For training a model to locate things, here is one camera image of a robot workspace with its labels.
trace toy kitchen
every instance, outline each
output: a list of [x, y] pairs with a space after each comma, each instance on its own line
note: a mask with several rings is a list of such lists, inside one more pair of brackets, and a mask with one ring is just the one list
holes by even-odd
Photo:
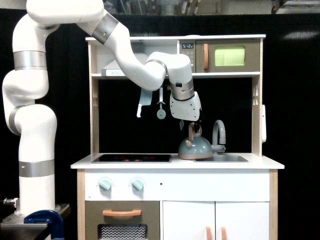
[[[153, 52], [187, 55], [195, 89], [202, 80], [251, 79], [251, 152], [227, 151], [228, 128], [225, 132], [217, 119], [211, 125], [212, 144], [201, 137], [201, 127], [196, 129], [191, 123], [186, 126], [189, 135], [180, 140], [176, 152], [166, 154], [112, 153], [105, 148], [100, 152], [99, 82], [123, 81], [126, 76], [109, 49], [94, 38], [86, 39], [91, 154], [71, 165], [77, 169], [79, 240], [278, 239], [278, 169], [285, 166], [262, 155], [266, 141], [262, 104], [265, 37], [130, 38], [143, 64]], [[157, 116], [165, 116], [161, 107]]]

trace cabinet handle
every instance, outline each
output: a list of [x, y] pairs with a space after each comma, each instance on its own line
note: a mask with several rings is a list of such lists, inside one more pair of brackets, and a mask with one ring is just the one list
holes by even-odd
[[103, 210], [103, 216], [108, 217], [127, 217], [127, 216], [140, 216], [141, 210], [132, 210], [132, 211], [112, 211], [112, 210]]
[[227, 240], [226, 228], [223, 226], [221, 227], [222, 232], [222, 240]]
[[206, 240], [211, 240], [211, 229], [209, 226], [206, 227]]
[[209, 64], [208, 43], [205, 43], [203, 46], [204, 46], [204, 67], [203, 67], [203, 69], [208, 69], [208, 64]]

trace utensil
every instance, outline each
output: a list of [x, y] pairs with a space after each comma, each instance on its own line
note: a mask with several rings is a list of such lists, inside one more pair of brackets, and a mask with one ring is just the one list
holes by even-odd
[[142, 106], [149, 106], [152, 100], [152, 91], [145, 90], [141, 88], [140, 101], [138, 104], [138, 110], [136, 112], [136, 116], [141, 118]]
[[166, 117], [166, 111], [162, 109], [162, 104], [165, 104], [163, 87], [159, 88], [159, 102], [157, 104], [160, 104], [160, 109], [157, 111], [156, 116], [158, 119], [164, 119]]

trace kettle handle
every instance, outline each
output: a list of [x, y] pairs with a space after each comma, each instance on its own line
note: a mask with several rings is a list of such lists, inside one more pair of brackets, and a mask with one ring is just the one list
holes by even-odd
[[189, 124], [189, 141], [193, 141], [195, 136], [201, 136], [202, 128], [200, 126], [199, 130], [195, 132], [195, 123], [192, 122]]

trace stovetop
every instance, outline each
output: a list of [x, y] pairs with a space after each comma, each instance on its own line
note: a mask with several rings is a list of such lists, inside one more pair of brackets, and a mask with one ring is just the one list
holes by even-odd
[[94, 161], [93, 164], [107, 163], [171, 163], [170, 154], [103, 154]]

